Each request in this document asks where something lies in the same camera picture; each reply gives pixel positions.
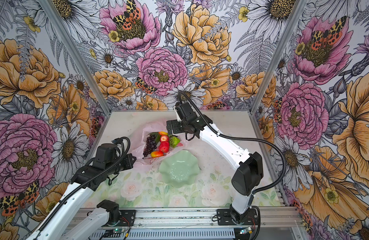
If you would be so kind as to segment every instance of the plastic bag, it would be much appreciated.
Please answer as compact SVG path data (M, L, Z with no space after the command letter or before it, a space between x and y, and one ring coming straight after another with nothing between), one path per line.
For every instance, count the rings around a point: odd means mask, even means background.
M162 157L153 158L150 155L148 155L147 157L143 158L143 151L146 148L146 140L148 134L150 134L151 132L162 132L162 131L167 132L166 121L167 121L166 119L160 119L158 121L148 122L140 126L136 131L134 131L131 134L130 151L131 154L134 157L136 157L136 162L140 162L142 164L153 164L156 162L161 162L166 157L172 156L173 154L177 153L180 150L183 150L184 147L187 146L188 141L186 140L185 133L176 134L175 136L177 136L180 139L180 143L175 148L170 147L170 150L167 153L165 153L165 155Z

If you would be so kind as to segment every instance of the green bowl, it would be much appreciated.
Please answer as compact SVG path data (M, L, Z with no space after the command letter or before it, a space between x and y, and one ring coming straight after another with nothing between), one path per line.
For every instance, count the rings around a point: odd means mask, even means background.
M163 182L180 188L186 184L193 184L200 169L198 159L189 151L181 150L165 158L159 167L159 172L162 174Z

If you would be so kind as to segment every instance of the orange flower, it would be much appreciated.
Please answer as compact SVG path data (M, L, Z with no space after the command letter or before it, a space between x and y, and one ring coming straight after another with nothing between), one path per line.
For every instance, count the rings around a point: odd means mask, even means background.
M312 151L312 164L307 172L313 184L310 189L302 185L303 190L294 192L295 196L309 213L322 221L329 215L328 225L332 228L337 229L347 218L354 218L355 225L350 233L356 233L362 228L361 220L369 218L369 206L355 196L359 193L353 183L345 181L349 172L330 147L315 146Z
M88 104L81 98L73 84L69 84L68 90L63 88L63 97L52 98L47 109L48 122L51 125L65 125L70 130L74 122L80 124L80 129L88 136L90 133L90 116Z
M222 91L227 92L229 89L228 82L232 83L230 71L229 68L223 70L214 68L214 70L212 70L211 67L207 65L192 69L189 76L202 81L198 89L205 89L206 95L202 96L204 98L204 105L217 101L217 99L223 95Z
M253 73L251 76L246 76L242 79L244 84L240 84L236 87L237 97L249 98L255 96L258 93L260 84L262 84L265 72L260 72L259 74ZM266 92L262 98L262 102L266 107L270 107L275 98L275 76L272 76L270 84L266 88Z
M36 108L42 108L52 97L60 94L59 73L41 49L33 46L28 67L20 75L19 48L13 39L0 41L0 104L9 103L18 94L33 100Z
M184 12L176 16L172 34L181 41L179 46L189 46L192 50L192 63L216 66L229 54L231 32L227 31L227 27L211 37L205 37L217 24L220 24L219 17L210 15L202 5L197 7L193 4L190 16Z
M339 106L350 117L345 130L332 136L333 143L353 180L369 188L369 73L347 85L347 106L342 102Z
M260 131L262 132L262 136L264 138L264 140L267 140L271 143L274 143L274 127L273 127L273 119L266 117L266 118L261 118L259 120L259 128Z
M0 240L18 240L19 227L12 226L11 223L7 223L2 229L0 224Z
M48 190L47 195L35 204L35 208L40 212L34 214L31 218L37 222L43 221L50 211L58 203L68 186L67 182L62 182Z
M151 110L161 110L168 109L167 106L158 98L152 98L149 95L146 95L145 98L141 99L142 102L136 103L136 109L151 109Z
M132 82L115 71L97 71L94 73L94 79L105 99L112 96L121 100L135 94Z

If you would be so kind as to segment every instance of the bunch of grapes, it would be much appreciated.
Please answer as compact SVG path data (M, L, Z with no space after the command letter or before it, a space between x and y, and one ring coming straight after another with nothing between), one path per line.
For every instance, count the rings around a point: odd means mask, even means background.
M156 137L155 135L150 135L147 138L146 149L143 152L143 156L147 157L150 153L155 151L156 149L155 137Z

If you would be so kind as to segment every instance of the metal post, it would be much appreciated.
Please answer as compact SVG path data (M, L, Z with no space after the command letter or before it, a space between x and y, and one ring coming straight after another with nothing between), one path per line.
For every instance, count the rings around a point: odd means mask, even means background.
M268 64L266 73L264 75L262 84L258 89L258 93L255 96L254 103L251 106L251 114L254 114L257 108L259 107L259 103L262 101L263 95L266 92L267 86L270 84L272 75L275 71L276 66L279 63L279 60L282 57L283 50L285 49L286 45L289 42L290 36L294 31L295 27L298 24L300 17L302 16L303 9L307 4L307 0L297 0L294 4L294 8L290 14L290 18L287 22L286 28L282 33L282 36L279 38L278 45L275 49L274 54Z
M75 44L70 33L67 31L66 25L63 23L62 17L59 15L55 5L52 0L42 0L38 1L44 12L46 13L48 19L52 23L54 29L56 29L58 38L63 42L66 46L71 57L75 60L76 65L81 71L83 77L87 81L90 86L92 92L95 94L98 103L103 109L105 116L110 115L110 107L107 104L106 99L103 97L103 94L98 88L96 81L94 80L86 62L84 61L82 55L80 54L78 47Z

